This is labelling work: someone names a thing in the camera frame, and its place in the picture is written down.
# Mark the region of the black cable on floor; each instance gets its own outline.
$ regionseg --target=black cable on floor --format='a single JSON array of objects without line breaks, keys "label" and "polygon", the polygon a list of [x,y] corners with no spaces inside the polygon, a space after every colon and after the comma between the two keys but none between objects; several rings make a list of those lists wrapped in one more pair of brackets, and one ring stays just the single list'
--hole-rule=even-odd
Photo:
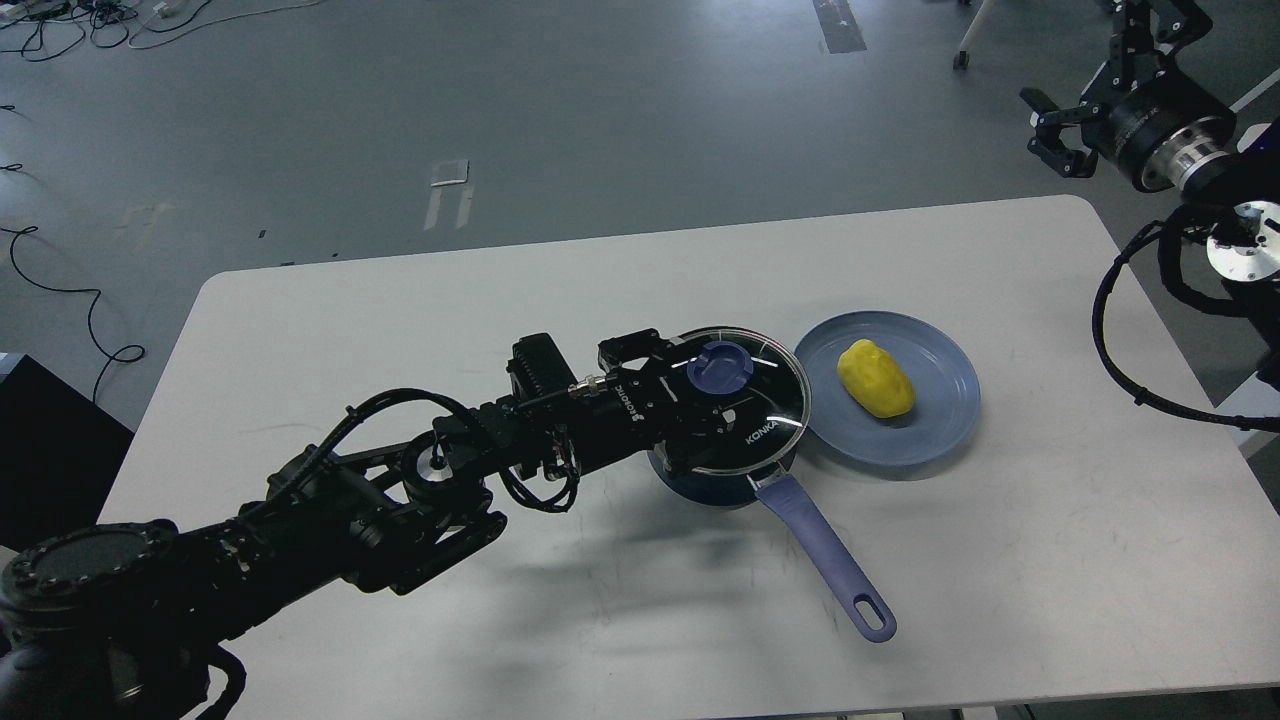
[{"label": "black cable on floor", "polygon": [[[18,238],[19,237],[22,237],[24,234],[31,234],[31,233],[33,233],[33,232],[36,232],[38,229],[40,228],[36,227],[36,225],[27,225],[27,227],[19,229],[19,231],[0,227],[0,232],[13,233],[13,237],[9,238],[9,261],[13,263],[14,272],[17,272],[18,275],[22,277],[22,279],[27,281],[28,283],[31,283],[31,284],[33,284],[33,286],[36,286],[36,287],[38,287],[41,290],[47,290],[50,292],[72,292],[72,293],[74,293],[74,292],[88,292],[88,293],[93,295],[93,301],[90,302],[90,305],[88,305],[88,314],[84,316],[84,323],[88,325],[88,337],[90,337],[90,340],[93,341],[93,347],[96,347],[97,351],[101,352],[104,357],[106,357],[106,363],[102,364],[102,369],[99,370],[99,373],[97,373],[97,379],[93,380],[93,393],[90,396],[90,400],[92,400],[93,405],[97,405],[97,388],[102,383],[102,375],[106,374],[106,369],[111,366],[111,363],[119,363],[122,365],[127,365],[129,363],[137,363],[138,360],[142,360],[143,357],[146,357],[147,348],[142,347],[141,345],[125,345],[124,347],[116,350],[115,352],[108,352],[108,350],[105,347],[102,347],[102,343],[99,342],[99,340],[97,340],[97,333],[93,332],[93,309],[97,307],[97,301],[102,297],[102,290],[101,288],[97,288],[97,287],[77,287],[77,288],[51,287],[51,286],[47,286],[47,284],[44,284],[41,282],[31,279],[31,277],[27,275],[27,273],[22,272],[22,268],[18,266],[18,258],[14,255],[14,247],[18,245]],[[134,351],[136,354],[133,356],[127,356],[125,354],[129,352],[129,351]]]}]

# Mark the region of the pan handle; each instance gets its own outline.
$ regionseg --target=pan handle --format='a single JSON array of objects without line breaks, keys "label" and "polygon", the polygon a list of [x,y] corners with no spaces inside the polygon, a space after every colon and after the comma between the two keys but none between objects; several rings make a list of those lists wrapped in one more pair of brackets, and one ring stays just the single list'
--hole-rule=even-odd
[{"label": "pan handle", "polygon": [[[884,603],[884,598],[876,591],[867,574],[858,566],[854,556],[842,542],[836,530],[823,518],[822,511],[813,503],[809,493],[800,487],[795,477],[787,474],[760,486],[755,491],[755,497],[772,510],[791,529],[791,534],[800,541],[809,559],[827,580],[831,592],[849,614],[858,632],[864,638],[882,643],[893,637],[897,632],[897,619],[893,611]],[[873,628],[863,610],[865,606],[868,615],[879,619],[879,628]]]}]

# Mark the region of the yellow object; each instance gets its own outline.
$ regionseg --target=yellow object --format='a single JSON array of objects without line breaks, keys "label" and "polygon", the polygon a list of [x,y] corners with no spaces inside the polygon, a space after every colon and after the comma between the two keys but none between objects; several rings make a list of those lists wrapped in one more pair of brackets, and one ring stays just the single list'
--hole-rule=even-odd
[{"label": "yellow object", "polygon": [[849,395],[882,420],[904,415],[915,405],[911,379],[888,351],[867,338],[840,355],[836,373]]}]

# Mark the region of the table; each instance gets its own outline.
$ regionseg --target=table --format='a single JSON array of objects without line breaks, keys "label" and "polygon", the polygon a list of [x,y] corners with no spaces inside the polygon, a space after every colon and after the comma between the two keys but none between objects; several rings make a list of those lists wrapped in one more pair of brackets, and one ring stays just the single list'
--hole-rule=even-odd
[{"label": "table", "polygon": [[[801,443],[797,475],[897,615],[891,642],[858,635],[767,510],[690,503],[634,456],[568,515],[499,497],[506,534],[407,597],[334,583],[229,643],[250,670],[237,716],[723,717],[1280,684],[1280,521],[1224,429],[1135,407],[1106,377],[1089,307],[1115,252],[1088,204],[1057,196],[216,275],[104,520],[221,520],[348,404],[504,393],[532,332],[586,374],[599,340],[634,329],[740,324],[794,346],[888,309],[964,347],[984,402],[972,441],[910,479]],[[1128,270],[1108,322],[1121,366],[1207,407]],[[397,409],[342,448],[431,416]]]}]

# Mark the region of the blue plate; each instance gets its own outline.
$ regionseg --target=blue plate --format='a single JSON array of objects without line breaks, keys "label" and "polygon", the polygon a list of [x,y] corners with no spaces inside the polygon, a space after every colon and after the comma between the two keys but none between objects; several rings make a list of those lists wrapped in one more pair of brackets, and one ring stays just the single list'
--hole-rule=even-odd
[{"label": "blue plate", "polygon": [[[915,406],[881,420],[863,409],[836,374],[840,355],[859,338],[887,350],[915,388]],[[933,325],[897,313],[837,315],[796,347],[813,387],[809,427],[842,455],[874,465],[928,462],[960,445],[978,423],[982,393],[969,357]]]}]

